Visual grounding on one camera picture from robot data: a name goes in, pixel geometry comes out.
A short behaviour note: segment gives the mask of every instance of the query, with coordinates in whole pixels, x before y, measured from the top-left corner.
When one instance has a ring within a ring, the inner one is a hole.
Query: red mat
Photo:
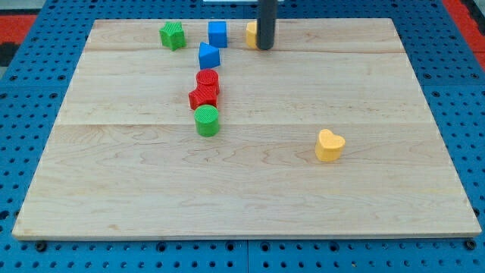
[[[485,37],[478,30],[477,22],[473,20],[468,8],[460,0],[443,0],[443,4],[485,70]]]
[[[36,18],[37,15],[1,15],[0,44],[13,42],[20,45]]]

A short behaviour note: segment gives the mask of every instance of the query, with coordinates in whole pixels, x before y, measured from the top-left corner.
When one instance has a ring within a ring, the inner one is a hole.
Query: wooden table surface
[[[97,20],[14,227],[21,240],[470,237],[481,232],[389,19],[278,20],[221,49],[221,131],[196,133],[206,20]],[[324,128],[346,138],[319,162]]]

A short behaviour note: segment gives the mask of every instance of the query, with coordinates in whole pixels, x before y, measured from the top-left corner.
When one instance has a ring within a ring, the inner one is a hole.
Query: green cylinder
[[[212,137],[219,131],[219,111],[212,105],[200,105],[194,112],[197,133]]]

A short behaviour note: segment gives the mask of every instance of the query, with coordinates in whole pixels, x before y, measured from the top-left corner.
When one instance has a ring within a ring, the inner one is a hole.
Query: blue pegboard
[[[48,0],[0,80],[0,272],[485,271],[485,239],[18,242],[33,172],[96,18],[254,18],[201,0]],[[485,217],[485,75],[439,1],[286,0],[279,16],[391,17],[479,222]]]

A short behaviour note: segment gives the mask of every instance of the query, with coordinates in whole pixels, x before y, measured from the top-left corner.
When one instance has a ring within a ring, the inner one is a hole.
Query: black cylinder
[[[258,0],[258,3],[256,46],[261,50],[268,50],[274,44],[278,0]]]

